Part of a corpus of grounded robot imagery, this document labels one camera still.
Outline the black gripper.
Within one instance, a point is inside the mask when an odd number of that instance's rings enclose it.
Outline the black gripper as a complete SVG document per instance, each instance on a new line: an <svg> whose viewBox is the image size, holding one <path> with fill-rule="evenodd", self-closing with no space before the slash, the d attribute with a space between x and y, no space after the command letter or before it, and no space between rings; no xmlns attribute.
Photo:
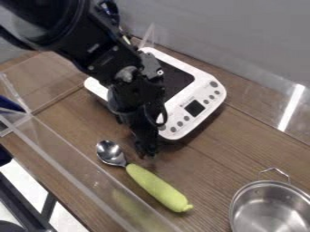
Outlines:
<svg viewBox="0 0 310 232"><path fill-rule="evenodd" d="M155 157L159 152L159 127L167 122L163 78L137 75L125 81L116 77L108 90L109 110L135 134L137 157Z"/></svg>

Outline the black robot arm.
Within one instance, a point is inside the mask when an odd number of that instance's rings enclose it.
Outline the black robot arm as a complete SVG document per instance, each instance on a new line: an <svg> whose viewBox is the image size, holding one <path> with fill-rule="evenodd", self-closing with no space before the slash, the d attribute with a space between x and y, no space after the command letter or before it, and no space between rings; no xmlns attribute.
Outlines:
<svg viewBox="0 0 310 232"><path fill-rule="evenodd" d="M159 148L164 72L155 55L131 44L113 0L0 0L14 26L0 35L18 48L49 51L108 89L108 109L135 135L141 157Z"/></svg>

